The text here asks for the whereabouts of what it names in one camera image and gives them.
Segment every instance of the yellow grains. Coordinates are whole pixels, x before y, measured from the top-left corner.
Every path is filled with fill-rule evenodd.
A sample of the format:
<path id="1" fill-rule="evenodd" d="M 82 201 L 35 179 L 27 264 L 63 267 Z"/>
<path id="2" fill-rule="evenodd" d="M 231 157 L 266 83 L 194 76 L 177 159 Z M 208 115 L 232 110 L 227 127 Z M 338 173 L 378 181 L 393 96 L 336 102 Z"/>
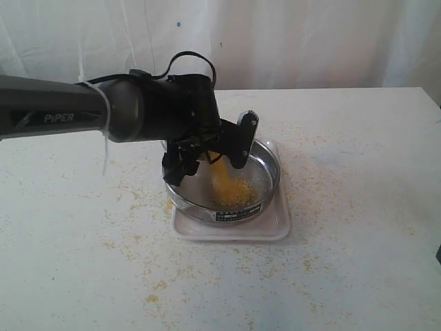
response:
<path id="1" fill-rule="evenodd" d="M 212 159 L 219 154 L 209 152 Z M 213 176 L 213 190 L 216 203 L 223 207 L 245 206 L 254 198 L 254 191 L 248 181 L 229 177 L 223 159 L 210 166 Z"/>

